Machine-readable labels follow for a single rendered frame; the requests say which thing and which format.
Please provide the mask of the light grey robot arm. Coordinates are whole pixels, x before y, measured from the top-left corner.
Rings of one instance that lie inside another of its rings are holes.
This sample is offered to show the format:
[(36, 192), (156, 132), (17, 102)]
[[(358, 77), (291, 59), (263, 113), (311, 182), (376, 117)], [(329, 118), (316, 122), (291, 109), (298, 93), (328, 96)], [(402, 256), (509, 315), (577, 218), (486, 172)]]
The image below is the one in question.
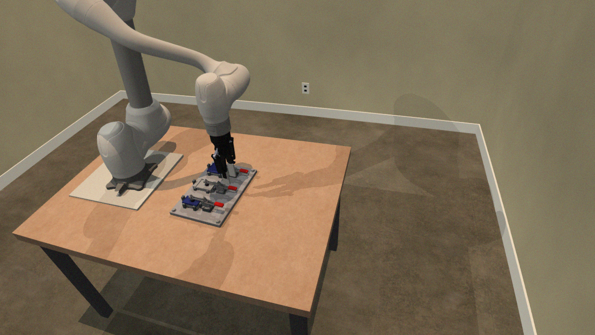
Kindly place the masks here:
[(114, 193), (120, 195), (125, 190), (144, 189), (158, 167), (156, 163), (145, 163), (144, 157), (171, 125), (168, 109), (151, 95), (141, 53), (201, 69), (205, 74), (196, 78), (195, 95), (206, 132), (223, 136), (231, 130), (229, 110), (250, 84), (245, 66), (215, 61), (137, 32), (132, 19), (136, 0), (54, 1), (78, 22), (110, 38), (126, 89), (126, 123), (105, 124), (97, 134), (100, 155), (113, 176), (105, 186), (108, 190), (115, 189)]

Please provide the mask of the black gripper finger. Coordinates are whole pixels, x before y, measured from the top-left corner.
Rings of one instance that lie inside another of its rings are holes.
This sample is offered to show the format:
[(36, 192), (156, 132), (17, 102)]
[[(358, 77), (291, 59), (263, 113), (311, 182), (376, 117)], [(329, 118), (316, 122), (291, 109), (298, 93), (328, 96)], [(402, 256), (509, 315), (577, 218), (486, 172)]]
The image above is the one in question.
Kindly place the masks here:
[[(223, 154), (219, 154), (218, 148), (216, 148), (214, 154), (211, 157), (214, 160), (215, 166), (217, 168), (217, 172), (222, 174), (224, 184), (231, 184), (229, 181), (229, 173), (227, 171), (227, 164), (226, 164), (226, 147), (223, 146)], [(224, 168), (223, 168), (224, 167)]]
[(231, 140), (229, 141), (229, 143), (226, 143), (227, 146), (227, 156), (226, 156), (226, 160), (227, 160), (227, 167), (229, 170), (229, 176), (236, 176), (236, 171), (235, 171), (235, 146), (234, 146), (234, 138), (231, 137)]

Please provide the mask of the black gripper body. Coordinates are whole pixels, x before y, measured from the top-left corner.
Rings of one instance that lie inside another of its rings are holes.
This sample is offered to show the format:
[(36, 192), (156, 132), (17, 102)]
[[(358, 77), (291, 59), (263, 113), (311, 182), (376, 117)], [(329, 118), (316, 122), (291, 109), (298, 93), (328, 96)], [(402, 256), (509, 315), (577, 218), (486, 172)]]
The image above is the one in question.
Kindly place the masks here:
[[(229, 143), (231, 140), (231, 135), (228, 132), (226, 135), (223, 136), (210, 136), (211, 142), (214, 144), (214, 150), (218, 148), (219, 154), (223, 154), (223, 146), (226, 146), (225, 143)], [(227, 146), (226, 146), (227, 147)]]

